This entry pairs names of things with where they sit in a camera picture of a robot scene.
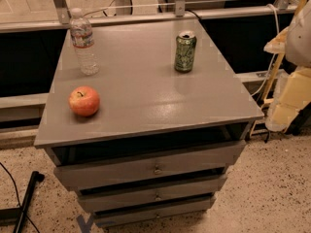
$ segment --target white bottle cap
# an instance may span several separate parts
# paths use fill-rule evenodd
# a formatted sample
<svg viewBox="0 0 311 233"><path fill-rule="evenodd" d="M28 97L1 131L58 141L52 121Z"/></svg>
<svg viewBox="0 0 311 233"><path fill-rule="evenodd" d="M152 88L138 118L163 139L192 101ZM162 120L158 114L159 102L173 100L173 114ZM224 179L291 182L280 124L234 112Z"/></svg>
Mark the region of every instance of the white bottle cap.
<svg viewBox="0 0 311 233"><path fill-rule="evenodd" d="M71 16L72 17L82 17L82 9L80 8L73 8L70 10Z"/></svg>

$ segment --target can lid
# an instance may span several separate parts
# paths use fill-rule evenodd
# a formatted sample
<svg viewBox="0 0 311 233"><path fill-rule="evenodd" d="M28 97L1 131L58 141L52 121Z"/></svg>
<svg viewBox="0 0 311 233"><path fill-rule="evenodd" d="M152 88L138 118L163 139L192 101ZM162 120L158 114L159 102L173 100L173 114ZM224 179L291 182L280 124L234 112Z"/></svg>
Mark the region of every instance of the can lid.
<svg viewBox="0 0 311 233"><path fill-rule="evenodd" d="M73 8L70 10L71 16L72 17L82 17L82 9L80 8Z"/></svg>
<svg viewBox="0 0 311 233"><path fill-rule="evenodd" d="M179 34L179 37L180 37L180 38L183 38L183 39L192 39L192 38L195 37L195 35L194 35L194 32L193 32L193 31L185 30L185 31L182 31L182 32Z"/></svg>

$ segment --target black metal stand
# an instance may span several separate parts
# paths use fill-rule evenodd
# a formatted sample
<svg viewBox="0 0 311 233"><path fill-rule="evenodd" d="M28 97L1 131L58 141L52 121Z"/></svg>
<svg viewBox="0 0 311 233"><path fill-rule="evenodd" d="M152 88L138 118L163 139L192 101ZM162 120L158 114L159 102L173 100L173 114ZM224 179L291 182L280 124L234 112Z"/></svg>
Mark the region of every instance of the black metal stand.
<svg viewBox="0 0 311 233"><path fill-rule="evenodd" d="M0 225L15 224L14 233L20 233L24 225L30 201L36 186L36 182L42 182L44 175L37 171L32 172L28 188L26 190L22 205L19 208L0 210Z"/></svg>

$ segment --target white cable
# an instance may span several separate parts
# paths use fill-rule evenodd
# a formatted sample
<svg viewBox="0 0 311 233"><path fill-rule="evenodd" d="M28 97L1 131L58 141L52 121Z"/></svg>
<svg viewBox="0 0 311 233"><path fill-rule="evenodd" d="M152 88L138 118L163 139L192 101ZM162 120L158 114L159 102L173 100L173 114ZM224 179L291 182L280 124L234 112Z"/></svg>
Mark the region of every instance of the white cable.
<svg viewBox="0 0 311 233"><path fill-rule="evenodd" d="M278 34L280 33L280 27L279 27L279 19L278 19L278 15L277 15L277 12L276 12L276 8L275 8L274 5L272 5L272 4L267 4L266 6L269 7L269 8L273 11L274 18L275 18L276 32L277 32L277 35L278 35ZM273 56L272 56L272 58L271 58L271 61L270 61L268 70L267 70L267 72L266 72L266 75L265 75L265 77L264 77L264 80L263 80L261 86L259 87L259 89L258 89L257 91L255 91L253 94L251 94L251 96L256 95L257 93L259 93L259 92L262 90L264 84L266 83L266 81L267 81L267 79L268 79L268 76L269 76L270 70L271 70L271 68L272 68L272 64L273 64L275 55L276 55L276 54L273 54Z"/></svg>

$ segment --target gray tabletop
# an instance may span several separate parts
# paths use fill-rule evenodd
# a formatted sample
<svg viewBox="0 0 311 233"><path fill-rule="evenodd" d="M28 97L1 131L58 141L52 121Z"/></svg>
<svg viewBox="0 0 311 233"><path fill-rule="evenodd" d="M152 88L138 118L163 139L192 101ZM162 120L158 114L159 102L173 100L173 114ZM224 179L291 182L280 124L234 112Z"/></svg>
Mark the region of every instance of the gray tabletop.
<svg viewBox="0 0 311 233"><path fill-rule="evenodd" d="M176 36L197 37L193 70L174 70ZM35 140L37 148L67 146L262 118L197 20L165 21L93 29L100 72L84 76L67 34ZM69 109L68 96L81 85L95 88L97 114Z"/></svg>

